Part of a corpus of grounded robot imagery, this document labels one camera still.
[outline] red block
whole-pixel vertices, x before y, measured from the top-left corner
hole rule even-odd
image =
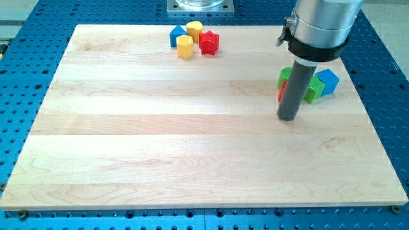
[[[282,83],[282,85],[281,85],[280,93],[279,93],[279,96],[277,98],[279,100],[279,102],[281,102],[281,99],[282,99],[282,96],[284,94],[284,91],[286,90],[286,87],[287,87],[287,81],[284,81]]]
[[[219,49],[219,35],[211,31],[199,34],[199,48],[202,50],[202,55],[215,55]]]

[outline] wooden table surface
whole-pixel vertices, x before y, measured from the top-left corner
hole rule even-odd
[[[0,199],[4,210],[360,206],[408,198],[340,59],[337,91],[278,119],[278,26],[79,25]]]

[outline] blue cube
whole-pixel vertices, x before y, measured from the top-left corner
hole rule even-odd
[[[171,39],[171,47],[176,47],[176,38],[181,36],[181,35],[187,35],[186,31],[180,27],[180,26],[176,26],[170,33],[169,33],[169,37]]]
[[[331,70],[323,70],[316,73],[320,81],[324,82],[325,88],[322,91],[321,96],[325,96],[334,92],[335,88],[338,85],[339,78]]]

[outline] green block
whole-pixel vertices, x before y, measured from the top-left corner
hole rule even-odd
[[[291,67],[283,68],[280,73],[279,81],[277,82],[277,88],[281,89],[282,83],[288,81],[289,75],[291,73]]]
[[[311,82],[309,83],[307,92],[305,93],[304,100],[310,104],[314,102],[315,99],[319,98],[324,91],[325,83],[320,81],[317,75],[313,76]]]

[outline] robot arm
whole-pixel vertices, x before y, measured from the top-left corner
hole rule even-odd
[[[320,62],[338,58],[363,0],[298,0],[293,13],[284,19],[276,46],[288,42],[295,61],[277,115],[295,118],[302,98]]]

